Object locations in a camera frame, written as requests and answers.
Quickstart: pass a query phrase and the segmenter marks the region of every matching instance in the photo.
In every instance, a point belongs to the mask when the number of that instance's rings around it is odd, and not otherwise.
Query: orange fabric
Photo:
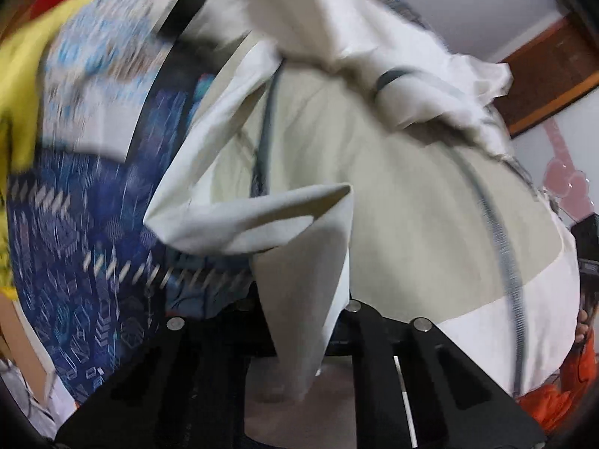
[[[591,329],[582,352],[572,349],[561,368],[561,388],[544,385],[518,400],[520,406],[543,427],[553,432],[570,411],[576,409],[591,382],[597,377],[594,349],[595,333]]]

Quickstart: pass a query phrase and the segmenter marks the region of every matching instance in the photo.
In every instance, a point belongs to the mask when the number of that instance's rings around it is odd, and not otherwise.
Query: orange wooden trim
[[[521,131],[526,130],[528,127],[537,124],[542,119],[549,117],[549,115],[551,115],[552,113],[558,112],[564,106],[567,106],[572,101],[576,100],[576,98],[579,98],[583,94],[586,94],[598,85],[599,71],[595,71],[581,83],[578,83],[573,88],[568,89],[568,91],[566,91],[564,94],[561,94],[554,100],[536,109],[528,116],[525,116],[524,118],[519,119],[515,123],[512,123],[507,127],[507,129],[510,131],[511,135],[520,133]]]
[[[560,28],[563,28],[566,25],[570,25],[570,20],[568,20],[568,18],[562,18],[561,20],[556,21],[556,23],[554,23],[553,25],[551,25],[547,29],[543,30],[533,40],[530,40],[529,42],[525,43],[522,47],[520,47],[519,49],[515,50],[512,54],[508,55],[502,62],[509,63],[510,60],[515,59],[516,57],[518,57],[519,55],[523,54],[524,52],[530,50],[532,47],[534,47],[535,45],[541,43],[542,41],[544,41],[548,37],[551,37]]]

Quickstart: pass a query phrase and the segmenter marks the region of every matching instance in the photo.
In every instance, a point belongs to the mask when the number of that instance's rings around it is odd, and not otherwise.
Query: brown wooden cabinet
[[[504,60],[514,82],[493,104],[512,136],[599,85],[599,51],[579,28],[564,18]]]

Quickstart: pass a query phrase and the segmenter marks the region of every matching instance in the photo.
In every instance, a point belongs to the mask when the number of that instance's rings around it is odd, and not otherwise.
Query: black device
[[[12,447],[269,448],[244,434],[249,362],[275,355],[258,300],[245,302],[253,307],[185,320],[179,330],[163,326],[65,422],[55,441],[29,441],[21,420],[11,429],[22,444],[15,439]],[[326,355],[352,356],[358,449],[411,447],[395,356],[418,447],[531,449],[544,442],[536,421],[428,319],[406,324],[355,300],[349,307]],[[6,411],[0,415],[10,420]],[[8,417],[17,415],[23,417],[20,411]]]

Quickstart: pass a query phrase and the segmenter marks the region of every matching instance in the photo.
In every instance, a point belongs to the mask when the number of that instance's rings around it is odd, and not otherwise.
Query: yellow garment
[[[17,300],[8,257],[8,174],[26,171],[34,159],[40,96],[37,74],[49,41],[92,0],[65,0],[29,22],[0,45],[0,292]]]

